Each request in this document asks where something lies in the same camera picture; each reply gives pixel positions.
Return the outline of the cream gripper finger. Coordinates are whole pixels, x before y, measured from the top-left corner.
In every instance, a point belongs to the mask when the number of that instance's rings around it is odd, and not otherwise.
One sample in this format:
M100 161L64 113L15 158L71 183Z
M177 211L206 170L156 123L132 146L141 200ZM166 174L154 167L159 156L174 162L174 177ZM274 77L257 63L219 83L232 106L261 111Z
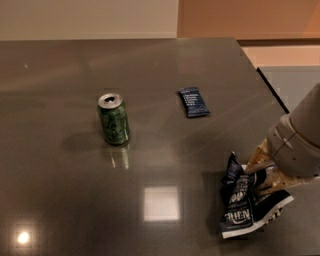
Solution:
M262 170L270 165L272 165L274 161L269 156L268 151L263 149L261 146L258 146L252 153L247 167L245 169L246 173L254 173L259 170Z
M266 169L265 180L255 188L259 196L269 195L281 190L285 190L294 184L294 178L286 175L277 167Z

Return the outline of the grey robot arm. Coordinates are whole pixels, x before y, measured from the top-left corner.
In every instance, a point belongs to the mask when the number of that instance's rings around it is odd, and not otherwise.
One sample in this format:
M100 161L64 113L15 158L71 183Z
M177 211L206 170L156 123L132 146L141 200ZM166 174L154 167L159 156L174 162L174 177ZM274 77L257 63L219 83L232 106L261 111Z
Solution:
M282 116L252 152L245 172L267 171L255 188L259 195L319 181L320 84L289 114Z

